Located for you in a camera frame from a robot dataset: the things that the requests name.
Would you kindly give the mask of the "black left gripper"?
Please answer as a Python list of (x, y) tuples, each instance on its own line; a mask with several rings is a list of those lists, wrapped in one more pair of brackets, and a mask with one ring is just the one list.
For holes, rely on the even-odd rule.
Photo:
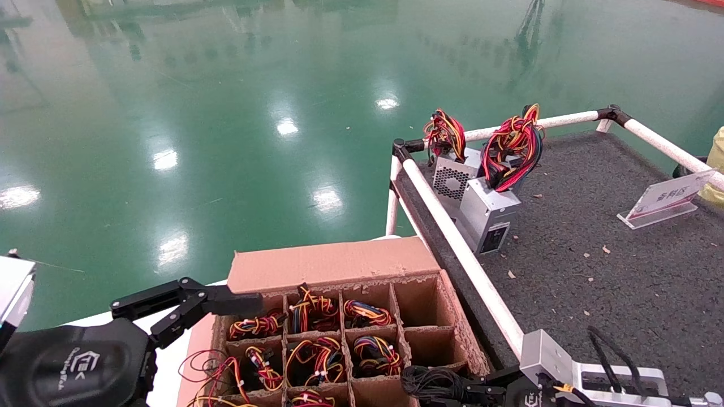
[[(150, 337), (130, 322), (171, 308)], [(260, 293), (233, 293), (225, 284), (186, 276), (112, 301), (116, 320), (101, 326), (16, 333), (2, 350), (1, 404), (144, 406), (157, 371), (156, 349), (166, 349), (209, 314), (255, 317), (262, 310)]]

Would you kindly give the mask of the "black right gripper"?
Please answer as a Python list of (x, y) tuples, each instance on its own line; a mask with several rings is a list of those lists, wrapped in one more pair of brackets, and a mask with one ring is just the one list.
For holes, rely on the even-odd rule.
[(505, 394), (476, 393), (463, 400), (441, 399), (442, 406), (571, 406), (565, 397), (556, 397), (554, 379), (547, 373), (530, 381), (518, 366), (507, 367), (486, 376), (463, 377), (463, 386), (471, 392), (487, 392), (501, 387)]

